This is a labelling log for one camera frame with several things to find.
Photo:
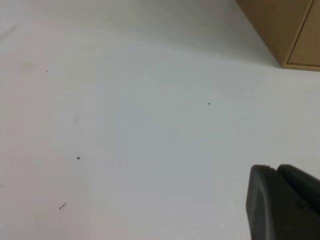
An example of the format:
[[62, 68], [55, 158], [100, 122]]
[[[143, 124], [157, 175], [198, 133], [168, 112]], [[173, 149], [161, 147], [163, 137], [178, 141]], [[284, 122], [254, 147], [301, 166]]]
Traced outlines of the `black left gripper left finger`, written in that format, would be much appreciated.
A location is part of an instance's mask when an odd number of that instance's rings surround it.
[[250, 169], [246, 213], [253, 240], [318, 240], [320, 200], [301, 197], [267, 165]]

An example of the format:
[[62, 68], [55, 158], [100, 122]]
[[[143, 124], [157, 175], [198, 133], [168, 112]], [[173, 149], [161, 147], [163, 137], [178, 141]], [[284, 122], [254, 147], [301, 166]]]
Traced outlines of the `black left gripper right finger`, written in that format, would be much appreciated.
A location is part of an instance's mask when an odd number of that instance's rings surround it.
[[277, 171], [289, 185], [306, 200], [320, 199], [320, 180], [289, 164], [281, 164]]

